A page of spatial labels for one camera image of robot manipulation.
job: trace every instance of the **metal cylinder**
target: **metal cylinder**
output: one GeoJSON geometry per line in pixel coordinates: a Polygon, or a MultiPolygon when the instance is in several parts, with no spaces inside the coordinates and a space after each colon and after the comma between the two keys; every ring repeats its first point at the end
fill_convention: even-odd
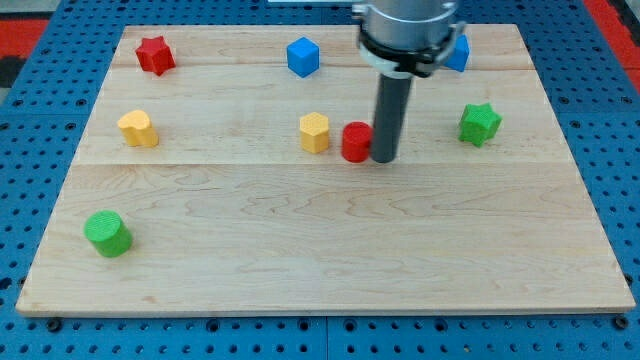
{"type": "Polygon", "coordinates": [[[380,75],[370,149],[371,159],[376,162],[388,163],[396,157],[411,80],[380,75]]]}
{"type": "Polygon", "coordinates": [[[364,30],[378,43],[396,50],[423,50],[449,35],[457,7],[456,0],[369,0],[362,4],[360,16],[364,30]]]}

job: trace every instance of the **red star block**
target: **red star block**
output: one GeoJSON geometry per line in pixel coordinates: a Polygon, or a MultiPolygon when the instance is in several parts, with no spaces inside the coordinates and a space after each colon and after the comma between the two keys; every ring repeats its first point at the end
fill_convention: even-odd
{"type": "Polygon", "coordinates": [[[136,55],[142,70],[152,71],[158,76],[176,67],[171,49],[162,36],[153,39],[142,38],[142,45],[136,49],[136,55]]]}

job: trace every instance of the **pegboard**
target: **pegboard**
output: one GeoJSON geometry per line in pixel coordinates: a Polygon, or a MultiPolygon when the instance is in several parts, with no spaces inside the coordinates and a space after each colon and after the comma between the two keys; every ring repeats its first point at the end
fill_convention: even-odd
{"type": "MultiPolygon", "coordinates": [[[[472,23],[519,25],[638,299],[640,99],[588,12],[578,0],[466,0],[459,14],[472,23]]],[[[637,358],[638,310],[534,318],[33,320],[16,314],[20,284],[126,24],[349,23],[348,6],[63,0],[0,107],[0,358],[637,358]]]]}

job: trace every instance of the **wooden board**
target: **wooden board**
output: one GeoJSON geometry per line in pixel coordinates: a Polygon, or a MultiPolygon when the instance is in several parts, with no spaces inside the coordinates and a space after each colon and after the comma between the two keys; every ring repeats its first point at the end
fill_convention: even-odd
{"type": "Polygon", "coordinates": [[[372,116],[377,73],[355,28],[129,27],[17,304],[27,316],[190,317],[622,312],[635,303],[512,25],[472,25],[469,70],[416,79],[397,160],[350,164],[342,127],[372,116]],[[142,72],[164,35],[178,67],[142,72]],[[305,35],[306,79],[284,62],[305,35]],[[467,103],[504,116],[483,148],[457,140],[467,103]],[[156,148],[116,127],[146,110],[156,148]],[[331,121],[299,148],[298,118],[331,121]],[[134,235],[100,257],[94,211],[134,235]]]}

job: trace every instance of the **toy block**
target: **toy block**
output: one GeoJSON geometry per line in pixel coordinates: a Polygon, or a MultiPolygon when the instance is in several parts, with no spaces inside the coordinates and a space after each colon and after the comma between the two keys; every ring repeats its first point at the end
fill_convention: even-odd
{"type": "Polygon", "coordinates": [[[320,67],[320,48],[306,37],[287,46],[287,65],[291,71],[304,78],[320,67]]]}
{"type": "Polygon", "coordinates": [[[104,257],[116,257],[131,247],[131,232],[115,211],[102,210],[84,224],[84,236],[104,257]]]}
{"type": "Polygon", "coordinates": [[[317,154],[329,148],[329,118],[313,112],[300,118],[300,146],[317,154]]]}
{"type": "Polygon", "coordinates": [[[162,36],[153,39],[143,38],[142,45],[136,49],[136,55],[142,70],[151,71],[158,76],[176,67],[171,49],[162,36]]]}
{"type": "Polygon", "coordinates": [[[469,40],[467,39],[467,35],[460,35],[456,40],[453,55],[451,55],[444,66],[458,72],[464,72],[470,53],[471,50],[469,49],[469,40]]]}
{"type": "Polygon", "coordinates": [[[460,141],[468,141],[481,147],[492,139],[502,122],[502,116],[491,108],[491,104],[467,105],[460,119],[460,141]]]}
{"type": "Polygon", "coordinates": [[[158,145],[158,134],[149,115],[142,110],[126,113],[118,120],[118,127],[129,146],[154,147],[158,145]]]}
{"type": "Polygon", "coordinates": [[[373,129],[369,124],[354,121],[342,130],[342,157],[350,162],[359,163],[369,157],[369,146],[373,129]]]}

